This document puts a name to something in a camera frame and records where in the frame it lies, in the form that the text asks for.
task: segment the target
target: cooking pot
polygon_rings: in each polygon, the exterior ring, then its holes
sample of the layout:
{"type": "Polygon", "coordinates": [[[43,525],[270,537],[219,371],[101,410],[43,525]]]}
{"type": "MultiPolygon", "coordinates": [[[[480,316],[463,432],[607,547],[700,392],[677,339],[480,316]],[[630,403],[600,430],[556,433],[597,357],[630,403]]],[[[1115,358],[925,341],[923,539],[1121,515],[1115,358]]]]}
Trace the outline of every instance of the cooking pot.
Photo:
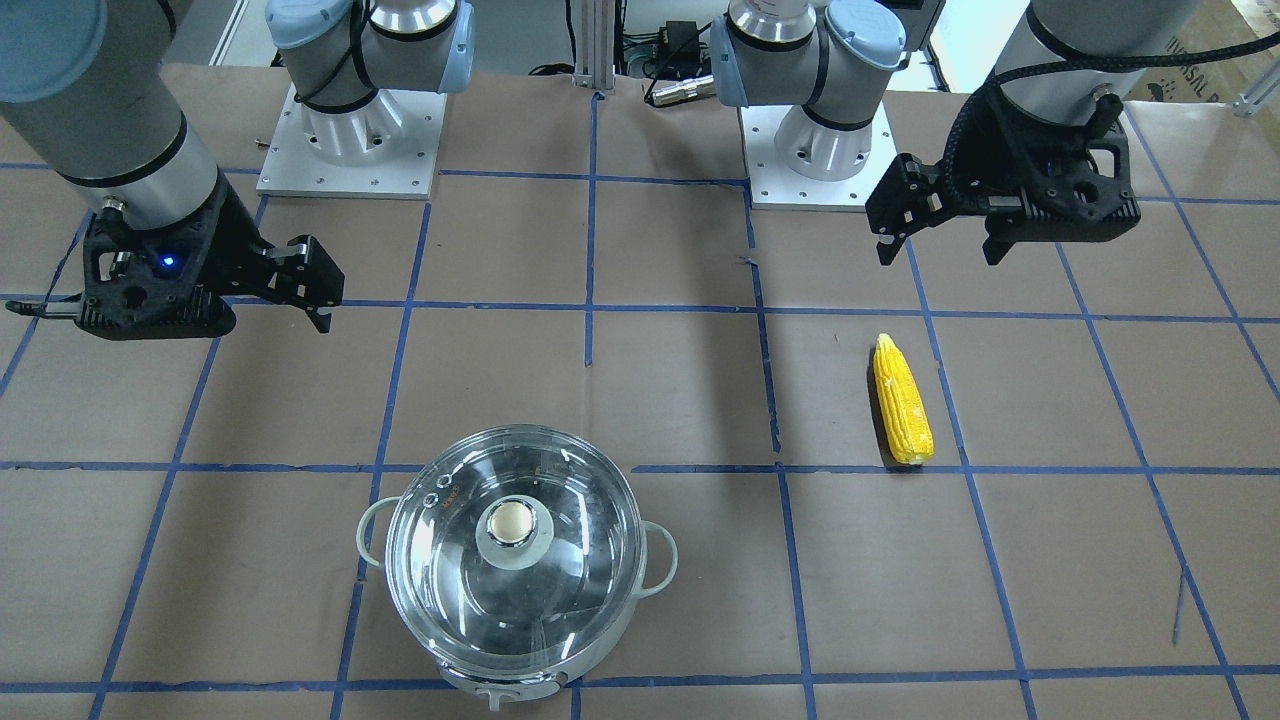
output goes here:
{"type": "Polygon", "coordinates": [[[387,573],[392,601],[440,676],[503,702],[538,700],[594,667],[636,601],[676,575],[676,541],[640,519],[618,468],[571,434],[504,425],[454,443],[404,495],[371,505],[356,548],[387,573]],[[365,539],[396,506],[384,562],[365,539]],[[648,534],[671,546],[671,569],[644,587],[648,534]]]}

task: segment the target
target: pot handle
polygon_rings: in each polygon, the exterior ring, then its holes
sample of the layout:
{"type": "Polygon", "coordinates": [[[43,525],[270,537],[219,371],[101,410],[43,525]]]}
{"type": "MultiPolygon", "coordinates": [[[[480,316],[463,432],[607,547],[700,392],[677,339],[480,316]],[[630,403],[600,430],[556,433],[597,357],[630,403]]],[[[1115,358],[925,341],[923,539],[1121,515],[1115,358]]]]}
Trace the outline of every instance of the pot handle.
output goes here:
{"type": "Polygon", "coordinates": [[[641,520],[640,524],[644,527],[645,533],[658,533],[659,536],[663,537],[663,539],[667,541],[667,546],[671,547],[671,569],[667,570],[667,577],[663,578],[662,582],[658,583],[657,585],[652,588],[643,587],[637,589],[631,596],[636,600],[643,600],[662,592],[667,585],[671,584],[671,580],[676,578],[676,568],[680,566],[680,551],[676,548],[676,538],[671,537],[671,533],[667,530],[667,528],[663,528],[658,523],[650,523],[649,520],[641,520]]]}
{"type": "Polygon", "coordinates": [[[369,523],[372,521],[374,515],[378,515],[379,510],[387,507],[388,505],[393,505],[396,502],[399,502],[399,496],[384,497],[379,500],[378,502],[370,505],[369,510],[365,510],[365,514],[360,516],[360,521],[356,523],[356,552],[358,552],[360,556],[365,559],[365,562],[369,562],[371,566],[378,568],[379,570],[383,569],[383,561],[375,559],[372,555],[369,553],[369,546],[365,544],[365,528],[369,527],[369,523]]]}

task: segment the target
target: blue joint cover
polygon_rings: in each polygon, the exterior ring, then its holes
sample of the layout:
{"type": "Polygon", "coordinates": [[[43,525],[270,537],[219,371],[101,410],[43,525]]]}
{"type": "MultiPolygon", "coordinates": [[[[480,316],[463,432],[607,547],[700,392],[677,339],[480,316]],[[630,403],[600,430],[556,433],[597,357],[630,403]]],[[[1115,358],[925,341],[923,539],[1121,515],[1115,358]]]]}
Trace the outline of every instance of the blue joint cover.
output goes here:
{"type": "Polygon", "coordinates": [[[896,70],[906,47],[902,20],[876,0],[832,0],[827,27],[846,50],[882,69],[896,70]]]}
{"type": "Polygon", "coordinates": [[[728,37],[728,27],[721,15],[712,22],[712,79],[716,82],[716,97],[730,108],[746,108],[746,86],[737,68],[737,54],[728,37]]]}
{"type": "Polygon", "coordinates": [[[56,95],[93,64],[106,0],[9,0],[0,22],[0,102],[56,95]]]}
{"type": "Polygon", "coordinates": [[[306,45],[342,22],[352,0],[270,0],[266,27],[280,50],[306,45]]]}
{"type": "Polygon", "coordinates": [[[449,59],[444,61],[440,74],[440,92],[462,92],[471,85],[471,65],[476,59],[476,26],[471,22],[471,3],[458,4],[457,24],[453,28],[453,44],[449,59]]]}

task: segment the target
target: corn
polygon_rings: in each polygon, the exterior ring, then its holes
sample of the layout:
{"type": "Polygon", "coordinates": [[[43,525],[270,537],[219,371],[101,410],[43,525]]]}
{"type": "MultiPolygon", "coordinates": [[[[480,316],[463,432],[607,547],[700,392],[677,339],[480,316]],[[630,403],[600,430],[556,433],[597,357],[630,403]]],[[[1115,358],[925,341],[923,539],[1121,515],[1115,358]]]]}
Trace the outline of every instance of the corn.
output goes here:
{"type": "Polygon", "coordinates": [[[933,457],[933,430],[906,357],[891,337],[881,333],[872,364],[890,452],[905,465],[923,465],[933,457]]]}

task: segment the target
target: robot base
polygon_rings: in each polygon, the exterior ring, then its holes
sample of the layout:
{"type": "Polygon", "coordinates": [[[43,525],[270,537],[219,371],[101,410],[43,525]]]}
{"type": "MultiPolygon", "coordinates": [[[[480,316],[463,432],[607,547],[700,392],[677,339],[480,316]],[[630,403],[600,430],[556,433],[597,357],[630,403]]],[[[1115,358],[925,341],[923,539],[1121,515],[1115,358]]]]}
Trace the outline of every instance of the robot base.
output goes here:
{"type": "Polygon", "coordinates": [[[772,210],[836,210],[865,213],[867,199],[897,156],[884,105],[872,120],[872,151],[863,169],[845,181],[824,182],[796,173],[778,156],[773,136],[790,106],[742,108],[742,146],[751,177],[751,205],[772,210]]]}
{"type": "Polygon", "coordinates": [[[262,174],[257,179],[259,193],[430,200],[447,96],[384,90],[404,111],[404,136],[397,138],[397,152],[374,165],[343,167],[326,161],[308,146],[300,111],[302,105],[293,101],[294,92],[289,86],[262,174]]]}

